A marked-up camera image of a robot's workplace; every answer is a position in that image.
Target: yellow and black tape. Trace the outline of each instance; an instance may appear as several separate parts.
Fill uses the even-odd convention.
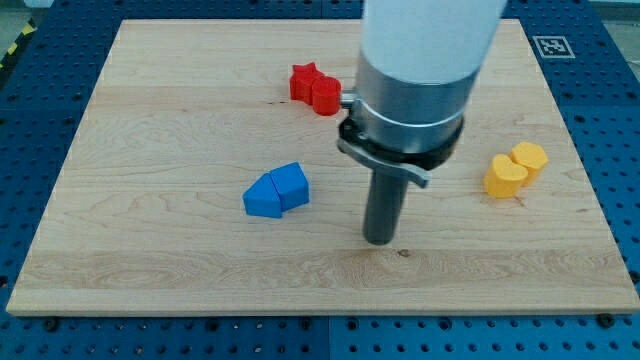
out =
[[[2,60],[0,60],[0,89],[4,87],[5,83],[9,79],[9,76],[27,48],[27,45],[33,38],[36,30],[37,27],[33,19],[29,20],[24,28],[22,28],[20,34],[18,34],[16,41],[9,46],[7,53],[2,57]]]

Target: perforated metal panel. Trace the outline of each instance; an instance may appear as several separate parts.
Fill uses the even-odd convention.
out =
[[[122,19],[357,18],[361,11],[356,0],[56,1],[0,92],[0,359],[639,358],[638,315],[15,319],[4,312]],[[534,51],[640,280],[640,85],[586,1],[513,0],[504,16],[519,18],[531,41],[564,36],[574,52],[575,59],[553,59]]]

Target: blue toy block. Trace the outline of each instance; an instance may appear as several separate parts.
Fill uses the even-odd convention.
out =
[[[309,182],[297,162],[284,165],[270,172],[276,187],[282,211],[291,210],[309,202]]]
[[[262,175],[251,187],[242,194],[244,208],[247,215],[264,216],[270,218],[282,217],[282,205],[276,188],[269,174]]]

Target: wood grain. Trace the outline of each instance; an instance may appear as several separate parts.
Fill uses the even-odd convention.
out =
[[[573,314],[640,301],[517,21],[503,21],[453,158],[367,244],[368,170],[345,112],[288,99],[290,65],[353,85],[355,21],[124,21],[10,299],[14,315]],[[496,153],[550,163],[484,194]],[[309,205],[244,214],[262,172],[300,161]]]

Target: wooden board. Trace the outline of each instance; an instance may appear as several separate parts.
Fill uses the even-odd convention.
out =
[[[353,85],[354,21],[125,21],[37,230],[14,315],[569,314],[638,296],[535,57],[504,21],[431,186],[368,245],[369,171],[337,123],[288,99],[291,64]],[[551,162],[517,198],[484,194],[520,141]],[[241,194],[300,161],[311,204],[249,217]]]

